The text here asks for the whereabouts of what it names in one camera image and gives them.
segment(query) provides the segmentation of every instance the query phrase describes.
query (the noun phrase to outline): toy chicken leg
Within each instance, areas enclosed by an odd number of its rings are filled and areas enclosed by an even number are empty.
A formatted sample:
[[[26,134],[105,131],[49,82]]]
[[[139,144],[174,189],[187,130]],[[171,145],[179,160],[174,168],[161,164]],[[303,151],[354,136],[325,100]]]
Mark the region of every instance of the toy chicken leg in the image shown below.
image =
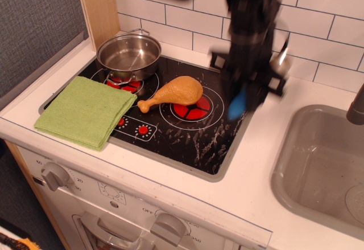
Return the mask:
[[[142,113],[147,113],[151,106],[161,103],[188,106],[198,102],[203,92],[202,85],[196,79],[179,76],[161,87],[152,98],[139,101],[138,107]]]

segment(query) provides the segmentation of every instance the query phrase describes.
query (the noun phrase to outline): gray knob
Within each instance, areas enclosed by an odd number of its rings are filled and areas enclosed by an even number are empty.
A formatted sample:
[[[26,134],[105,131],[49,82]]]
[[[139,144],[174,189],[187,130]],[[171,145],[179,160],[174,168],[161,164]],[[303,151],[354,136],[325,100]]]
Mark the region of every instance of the gray knob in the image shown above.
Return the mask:
[[[186,226],[176,217],[162,213],[153,224],[150,232],[161,239],[177,246],[186,231]]]
[[[43,179],[52,191],[56,191],[60,186],[65,186],[69,179],[68,172],[53,162],[46,163],[41,172]]]

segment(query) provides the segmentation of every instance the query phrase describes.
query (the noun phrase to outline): wooden panel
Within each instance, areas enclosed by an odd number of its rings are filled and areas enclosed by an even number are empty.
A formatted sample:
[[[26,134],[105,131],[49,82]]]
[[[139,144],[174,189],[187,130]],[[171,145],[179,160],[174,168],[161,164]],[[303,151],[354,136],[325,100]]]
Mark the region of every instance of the wooden panel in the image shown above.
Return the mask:
[[[93,49],[120,31],[115,0],[81,0]]]
[[[40,205],[42,206],[45,214],[49,218],[49,221],[53,225],[53,228],[55,229],[58,237],[60,238],[61,242],[63,243],[63,246],[65,246],[66,250],[71,250],[71,248],[68,245],[68,243],[67,243],[61,229],[59,228],[59,226],[57,224],[56,219],[53,217],[53,214],[52,214],[51,210],[49,209],[49,207],[48,207],[48,205],[46,203],[46,200],[44,199],[44,197],[42,196],[40,190],[37,188],[37,185],[33,181],[32,175],[31,175],[27,165],[25,164],[25,161],[24,161],[18,147],[16,145],[14,145],[13,143],[11,143],[11,142],[5,141],[5,143],[6,143],[7,147],[9,148],[10,152],[12,153],[13,157],[15,158],[20,170],[23,173],[23,175],[27,179],[28,184],[32,188],[32,190],[33,190],[36,198],[38,199]]]

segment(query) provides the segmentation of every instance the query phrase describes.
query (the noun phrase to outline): faucet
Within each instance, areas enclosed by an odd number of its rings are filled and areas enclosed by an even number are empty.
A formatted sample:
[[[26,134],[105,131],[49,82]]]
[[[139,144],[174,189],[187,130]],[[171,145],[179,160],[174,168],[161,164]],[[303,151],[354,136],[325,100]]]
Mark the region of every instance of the faucet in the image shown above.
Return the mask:
[[[350,105],[346,118],[355,125],[364,125],[364,84]]]

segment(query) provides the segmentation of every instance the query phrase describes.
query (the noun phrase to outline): white tile wall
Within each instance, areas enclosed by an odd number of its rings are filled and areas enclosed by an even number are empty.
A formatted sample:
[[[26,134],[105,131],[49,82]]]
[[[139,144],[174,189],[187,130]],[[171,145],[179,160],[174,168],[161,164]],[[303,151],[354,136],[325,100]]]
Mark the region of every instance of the white tile wall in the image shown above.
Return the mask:
[[[289,74],[357,92],[364,83],[364,0],[281,0],[274,51],[289,36]],[[230,47],[225,0],[117,0],[121,30],[208,54]]]

